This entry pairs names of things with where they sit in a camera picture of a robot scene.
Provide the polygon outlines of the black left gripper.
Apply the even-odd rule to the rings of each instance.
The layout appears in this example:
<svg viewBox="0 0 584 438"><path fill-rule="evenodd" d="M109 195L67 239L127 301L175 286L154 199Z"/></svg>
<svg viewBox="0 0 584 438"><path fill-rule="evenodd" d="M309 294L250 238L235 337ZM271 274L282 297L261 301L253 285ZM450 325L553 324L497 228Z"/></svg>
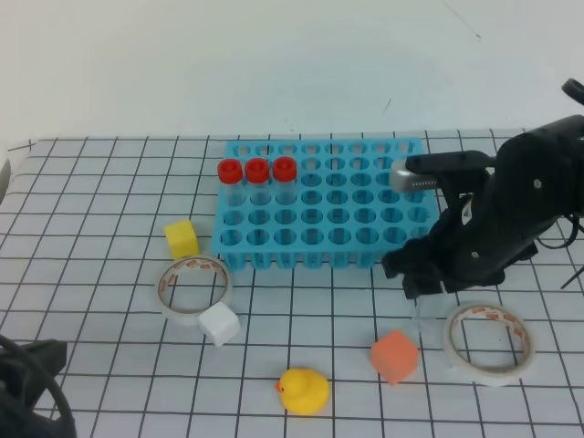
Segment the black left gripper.
<svg viewBox="0 0 584 438"><path fill-rule="evenodd" d="M48 339L1 348L1 435L3 437L67 437L68 401L55 381L67 362L68 344ZM59 417L35 412L49 391Z"/></svg>

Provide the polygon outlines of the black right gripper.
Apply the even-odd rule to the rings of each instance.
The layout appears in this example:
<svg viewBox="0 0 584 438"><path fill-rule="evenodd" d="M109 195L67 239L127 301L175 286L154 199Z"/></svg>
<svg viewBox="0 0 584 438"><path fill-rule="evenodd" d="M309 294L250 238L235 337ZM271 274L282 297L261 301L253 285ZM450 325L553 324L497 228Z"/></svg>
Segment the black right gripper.
<svg viewBox="0 0 584 438"><path fill-rule="evenodd" d="M447 210L424 239L382 257L385 276L403 274L407 299L502 283L507 266L536 252L537 179L529 166L439 175Z"/></svg>

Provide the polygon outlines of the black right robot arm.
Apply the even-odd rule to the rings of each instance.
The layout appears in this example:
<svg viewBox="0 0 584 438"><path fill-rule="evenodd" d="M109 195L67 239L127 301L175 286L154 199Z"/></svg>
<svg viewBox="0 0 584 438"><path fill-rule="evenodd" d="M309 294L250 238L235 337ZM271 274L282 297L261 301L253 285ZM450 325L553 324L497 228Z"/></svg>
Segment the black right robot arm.
<svg viewBox="0 0 584 438"><path fill-rule="evenodd" d="M481 151L414 155L394 162L398 193L439 189L446 209L430 231L386 253L386 277L402 277L408 299L498 286L507 267L537 254L557 219L583 230L583 118L521 133L494 156Z"/></svg>

